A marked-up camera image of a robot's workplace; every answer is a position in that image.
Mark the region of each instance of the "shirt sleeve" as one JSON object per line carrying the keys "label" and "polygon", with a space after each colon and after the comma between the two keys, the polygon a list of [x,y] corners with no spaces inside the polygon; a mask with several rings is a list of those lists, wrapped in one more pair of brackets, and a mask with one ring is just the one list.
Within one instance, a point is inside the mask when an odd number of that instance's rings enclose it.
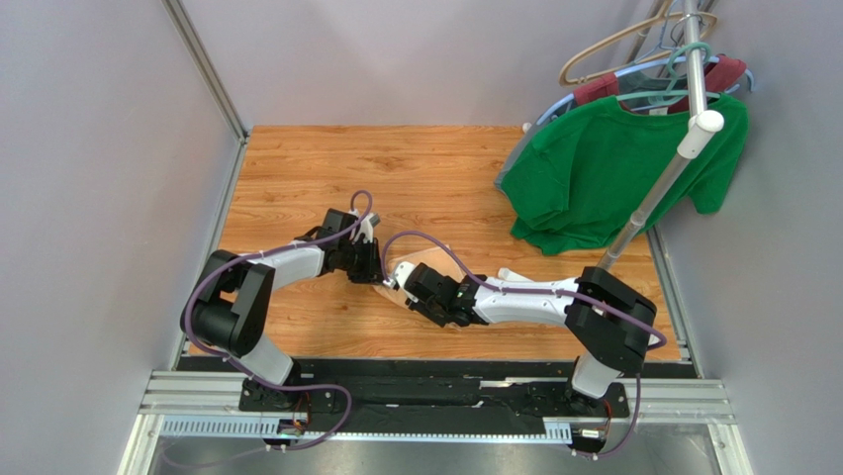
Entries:
{"label": "shirt sleeve", "polygon": [[712,163],[701,173],[688,194],[697,213],[707,215],[720,211],[742,149],[743,143],[731,146],[727,142],[714,154]]}

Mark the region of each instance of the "blue hanger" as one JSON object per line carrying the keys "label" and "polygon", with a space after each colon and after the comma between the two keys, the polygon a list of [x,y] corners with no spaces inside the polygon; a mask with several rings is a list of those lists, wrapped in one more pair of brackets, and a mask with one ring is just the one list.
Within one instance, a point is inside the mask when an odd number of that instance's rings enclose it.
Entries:
{"label": "blue hanger", "polygon": [[[668,58],[664,58],[664,59],[654,59],[652,61],[642,62],[640,64],[633,64],[633,65],[631,65],[627,68],[616,71],[614,73],[614,75],[616,77],[622,77],[622,76],[625,76],[627,74],[632,74],[633,72],[638,72],[638,71],[642,71],[644,69],[649,69],[651,67],[664,66],[664,65],[667,64],[667,61],[668,61]],[[678,56],[674,59],[674,64],[678,64],[678,63],[682,63],[682,62],[686,62],[686,61],[688,61],[687,57]],[[709,63],[719,63],[720,58],[718,56],[712,56],[708,59],[707,62],[709,62]],[[746,76],[746,79],[747,79],[747,88],[748,88],[749,92],[755,92],[755,75],[748,68],[746,69],[746,71],[744,71],[744,75]],[[725,92],[727,94],[731,94],[732,92],[736,91],[739,88],[740,88],[740,85],[735,84],[734,86],[726,89],[723,92]],[[535,121],[535,124],[537,126],[540,126],[540,125],[544,124],[545,122],[547,122],[551,118],[555,119],[555,117],[553,117],[554,115],[560,116],[562,114],[565,114],[566,112],[568,112],[571,109],[571,105],[572,105],[573,101],[574,101],[574,94],[573,93],[568,94],[567,96],[563,97],[562,99],[556,101],[556,103],[554,103],[552,106],[550,106],[541,116],[538,117],[538,119]],[[560,109],[562,109],[565,106],[568,106],[568,107],[564,111],[560,111]],[[646,110],[646,109],[649,109],[649,107],[641,108],[641,109],[637,109],[637,110]]]}

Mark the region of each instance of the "green t-shirt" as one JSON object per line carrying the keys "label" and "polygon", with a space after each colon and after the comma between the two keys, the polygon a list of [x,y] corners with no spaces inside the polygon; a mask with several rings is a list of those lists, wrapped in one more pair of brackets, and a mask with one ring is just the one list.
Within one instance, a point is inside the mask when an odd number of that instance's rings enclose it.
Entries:
{"label": "green t-shirt", "polygon": [[[749,115],[726,95],[708,104],[725,126],[691,161],[642,231],[686,195],[701,214],[720,209],[749,132]],[[688,112],[643,116],[607,97],[536,134],[504,178],[518,218],[512,233],[547,255],[609,245],[676,154]]]}

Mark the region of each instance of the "beige hanger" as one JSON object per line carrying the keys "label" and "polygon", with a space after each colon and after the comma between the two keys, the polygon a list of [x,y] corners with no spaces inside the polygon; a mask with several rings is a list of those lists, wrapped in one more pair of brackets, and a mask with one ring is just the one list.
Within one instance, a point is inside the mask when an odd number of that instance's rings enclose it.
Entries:
{"label": "beige hanger", "polygon": [[[699,15],[701,15],[703,18],[705,18],[705,21],[708,24],[708,28],[706,28],[704,31],[702,31],[700,33],[700,40],[702,40],[705,37],[707,37],[708,34],[711,33],[714,30],[714,27],[717,26],[717,17],[715,17],[714,15],[711,15],[711,13],[705,13],[705,12],[700,12]],[[670,21],[670,20],[680,20],[681,21],[684,18],[686,18],[684,13],[674,13],[674,14],[671,14],[671,15],[667,16],[668,21]],[[575,79],[569,79],[568,78],[568,71],[575,64],[582,61],[586,57],[594,54],[595,52],[597,52],[597,51],[599,51],[599,50],[601,50],[601,49],[603,49],[603,48],[605,48],[609,45],[613,45],[613,44],[619,42],[620,40],[623,40],[624,38],[626,38],[630,35],[634,35],[634,34],[638,33],[640,30],[652,28],[654,25],[657,25],[657,24],[662,23],[664,21],[665,21],[665,17],[662,16],[662,15],[650,18],[650,19],[645,20],[645,21],[643,21],[643,22],[641,22],[637,25],[631,26],[631,27],[627,28],[626,30],[622,30],[620,32],[617,32],[614,35],[612,35],[612,36],[610,36],[610,37],[608,37],[604,40],[601,40],[601,41],[591,45],[590,47],[587,47],[587,48],[583,49],[582,51],[575,54],[574,57],[569,59],[568,62],[566,62],[564,66],[562,66],[562,70],[559,71],[559,84],[562,85],[562,86],[576,86],[576,85],[579,85],[579,84],[583,84],[583,83],[586,83],[586,82],[593,81],[593,80],[599,78],[600,76],[602,76],[604,74],[607,74],[609,72],[615,72],[619,69],[624,68],[626,66],[626,64],[622,64],[620,66],[613,67],[613,68],[607,69],[605,71],[595,72],[593,74],[589,74],[588,76],[578,77],[578,78],[575,78]],[[639,59],[637,62],[652,61],[653,59],[659,59],[659,58],[668,56],[670,53],[671,53],[670,51],[657,52],[657,53],[652,54],[650,56],[647,56],[643,59]]]}

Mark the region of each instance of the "teal hanger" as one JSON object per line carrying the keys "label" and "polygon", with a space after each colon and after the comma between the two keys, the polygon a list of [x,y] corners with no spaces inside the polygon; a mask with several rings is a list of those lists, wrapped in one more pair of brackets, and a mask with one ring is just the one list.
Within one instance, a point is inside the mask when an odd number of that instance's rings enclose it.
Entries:
{"label": "teal hanger", "polygon": [[[681,100],[683,97],[688,95],[688,91],[648,91],[648,92],[630,92],[629,94],[623,94],[622,96],[617,96],[617,101],[631,101],[632,99],[641,99],[645,97],[678,97],[678,100]],[[720,97],[719,92],[706,92],[706,97],[710,97],[712,99],[718,99]]]}
{"label": "teal hanger", "polygon": [[[668,74],[670,74],[670,83],[668,84],[668,87],[665,90],[666,93],[672,92],[673,88],[676,86],[676,83],[679,81],[679,73],[676,72],[676,68],[674,67],[676,63],[676,58],[681,56],[686,51],[690,51],[693,49],[702,49],[703,51],[705,51],[705,58],[702,59],[703,63],[708,62],[708,60],[711,58],[711,47],[708,45],[708,43],[704,42],[689,43],[673,51],[670,57],[668,57],[667,64],[665,64]],[[671,102],[670,100],[665,99],[665,97],[670,95],[671,94],[655,94],[652,96],[653,99],[650,100],[650,104],[656,107],[670,106],[679,101],[679,99],[675,99]]]}
{"label": "teal hanger", "polygon": [[[680,47],[677,50],[673,51],[673,53],[668,58],[668,62],[665,64],[665,68],[667,69],[671,78],[671,81],[665,91],[633,92],[630,94],[623,94],[621,96],[617,96],[618,102],[629,101],[632,99],[649,98],[651,107],[648,107],[648,109],[651,109],[656,107],[671,106],[681,101],[683,97],[688,96],[688,91],[673,90],[673,88],[676,86],[676,83],[680,79],[679,73],[676,72],[676,68],[674,67],[674,63],[677,57],[681,56],[683,53],[691,49],[702,49],[705,51],[705,58],[702,60],[702,62],[707,62],[711,58],[711,47],[708,45],[708,43],[696,42]],[[720,94],[715,92],[706,92],[705,95],[711,98],[720,97]]]}

